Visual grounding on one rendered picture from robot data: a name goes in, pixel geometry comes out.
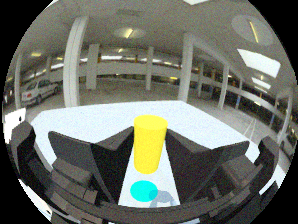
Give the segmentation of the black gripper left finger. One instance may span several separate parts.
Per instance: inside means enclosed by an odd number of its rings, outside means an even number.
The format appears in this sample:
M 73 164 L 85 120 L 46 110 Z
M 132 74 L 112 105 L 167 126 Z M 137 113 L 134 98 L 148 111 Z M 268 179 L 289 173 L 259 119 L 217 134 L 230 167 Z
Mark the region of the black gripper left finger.
M 48 131 L 49 144 L 59 159 L 93 173 L 110 204 L 120 202 L 122 185 L 133 151 L 134 127 L 97 143 Z

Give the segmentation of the cyan circle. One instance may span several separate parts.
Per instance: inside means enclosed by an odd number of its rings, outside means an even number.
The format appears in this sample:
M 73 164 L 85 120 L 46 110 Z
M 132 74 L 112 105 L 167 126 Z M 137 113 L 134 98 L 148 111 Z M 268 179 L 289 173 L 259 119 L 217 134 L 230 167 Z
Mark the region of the cyan circle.
M 130 194 L 136 198 L 137 201 L 148 202 L 157 197 L 156 185 L 150 181 L 136 181 L 130 188 Z

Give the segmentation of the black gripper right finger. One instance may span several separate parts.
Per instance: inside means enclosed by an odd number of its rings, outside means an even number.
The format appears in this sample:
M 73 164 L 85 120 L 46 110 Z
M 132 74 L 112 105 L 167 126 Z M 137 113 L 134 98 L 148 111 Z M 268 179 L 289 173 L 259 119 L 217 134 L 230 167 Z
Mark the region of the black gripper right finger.
M 194 201 L 193 197 L 212 179 L 222 163 L 234 157 L 237 159 L 237 156 L 246 153 L 247 148 L 250 147 L 250 141 L 243 140 L 209 149 L 205 145 L 190 140 L 189 137 L 166 128 L 165 147 L 178 200 L 182 205 Z

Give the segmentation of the yellow cylinder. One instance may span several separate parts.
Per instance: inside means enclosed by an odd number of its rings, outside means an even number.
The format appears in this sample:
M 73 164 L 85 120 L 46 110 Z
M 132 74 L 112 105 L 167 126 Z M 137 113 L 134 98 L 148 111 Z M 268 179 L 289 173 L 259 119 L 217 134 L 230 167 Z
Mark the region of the yellow cylinder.
M 160 165 L 166 133 L 166 120 L 160 116 L 142 115 L 134 119 L 134 160 L 136 171 L 152 175 Z

